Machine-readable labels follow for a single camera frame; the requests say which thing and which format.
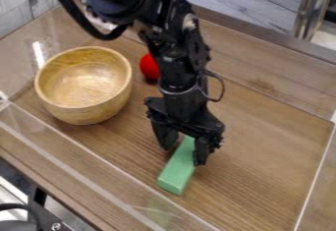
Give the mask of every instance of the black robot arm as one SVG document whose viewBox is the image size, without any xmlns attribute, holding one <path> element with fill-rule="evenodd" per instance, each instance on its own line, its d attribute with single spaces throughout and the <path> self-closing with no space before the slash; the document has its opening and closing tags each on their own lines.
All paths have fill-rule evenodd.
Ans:
<svg viewBox="0 0 336 231">
<path fill-rule="evenodd" d="M 164 149 L 175 145 L 179 133 L 196 139 L 195 164 L 204 165 L 220 148 L 224 125 L 208 110 L 208 101 L 220 101 L 222 78 L 207 70 L 211 49 L 206 45 L 200 23 L 187 0 L 84 0 L 90 12 L 118 25 L 100 33 L 72 0 L 59 0 L 80 26 L 99 39 L 118 38 L 135 21 L 142 23 L 139 36 L 160 68 L 159 88 L 163 97 L 146 98 L 152 129 Z M 208 78 L 222 83 L 219 98 L 210 98 Z"/>
</svg>

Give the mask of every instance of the red ball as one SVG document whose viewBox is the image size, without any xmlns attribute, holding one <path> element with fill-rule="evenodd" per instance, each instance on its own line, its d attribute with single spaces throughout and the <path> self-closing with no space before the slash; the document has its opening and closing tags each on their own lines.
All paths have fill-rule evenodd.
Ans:
<svg viewBox="0 0 336 231">
<path fill-rule="evenodd" d="M 158 81 L 160 77 L 159 65 L 150 53 L 142 57 L 140 71 L 150 80 Z"/>
</svg>

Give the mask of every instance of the green block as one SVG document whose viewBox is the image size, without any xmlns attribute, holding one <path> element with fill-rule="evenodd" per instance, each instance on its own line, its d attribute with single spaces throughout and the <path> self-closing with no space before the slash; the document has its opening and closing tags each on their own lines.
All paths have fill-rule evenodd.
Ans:
<svg viewBox="0 0 336 231">
<path fill-rule="evenodd" d="M 195 173 L 195 139 L 186 136 L 158 178 L 159 187 L 182 196 Z"/>
</svg>

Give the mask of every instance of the wooden table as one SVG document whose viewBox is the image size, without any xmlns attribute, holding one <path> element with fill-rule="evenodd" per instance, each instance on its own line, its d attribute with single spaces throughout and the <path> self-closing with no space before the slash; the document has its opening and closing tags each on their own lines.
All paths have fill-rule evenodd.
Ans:
<svg viewBox="0 0 336 231">
<path fill-rule="evenodd" d="M 224 30 L 216 25 L 204 23 L 204 29 L 210 43 L 218 43 L 210 68 L 223 75 L 232 72 L 232 63 L 259 57 L 254 50 L 272 64 L 294 59 L 304 64 L 310 59 L 304 55 L 296 59 L 296 52 L 243 33 L 228 30 L 220 36 Z M 236 48 L 226 52 L 220 46 L 230 43 Z M 86 127 L 48 115 L 31 82 L 32 64 L 36 68 L 43 58 L 79 45 L 119 50 L 134 68 L 126 109 L 110 121 Z M 211 156 L 210 165 L 198 169 L 186 194 L 170 195 L 155 183 L 170 154 L 158 147 L 146 118 L 143 99 L 159 95 L 136 66 L 146 51 L 127 37 L 114 42 L 91 38 L 62 10 L 0 41 L 8 64 L 2 65 L 0 77 L 11 83 L 0 83 L 11 95 L 11 103 L 0 105 L 2 158 L 102 230 L 160 230 L 159 226 L 168 230 L 294 230 L 334 124 L 227 80 L 224 101 L 210 105 L 227 125 L 226 145 Z M 263 81 L 263 73 L 259 86 L 276 92 Z M 216 83 L 211 89 L 219 90 Z"/>
</svg>

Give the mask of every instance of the black cable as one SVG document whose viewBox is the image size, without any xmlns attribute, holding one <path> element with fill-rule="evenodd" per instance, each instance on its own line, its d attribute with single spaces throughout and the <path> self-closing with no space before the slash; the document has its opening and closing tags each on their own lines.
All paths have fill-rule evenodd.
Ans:
<svg viewBox="0 0 336 231">
<path fill-rule="evenodd" d="M 38 231 L 43 231 L 40 217 L 39 217 L 38 213 L 34 211 L 34 209 L 28 205 L 19 204 L 19 203 L 3 203 L 3 204 L 0 204 L 0 211 L 7 211 L 7 210 L 12 210 L 12 209 L 26 210 L 36 219 Z"/>
<path fill-rule="evenodd" d="M 63 8 L 66 9 L 67 13 L 72 17 L 72 19 L 76 21 L 79 26 L 96 38 L 102 40 L 114 40 L 120 35 L 123 32 L 127 30 L 127 25 L 118 26 L 116 29 L 112 30 L 111 33 L 104 34 L 102 33 L 95 26 L 91 24 L 88 21 L 87 17 L 82 13 L 78 5 L 75 4 L 74 0 L 58 0 L 59 3 L 62 4 Z"/>
</svg>

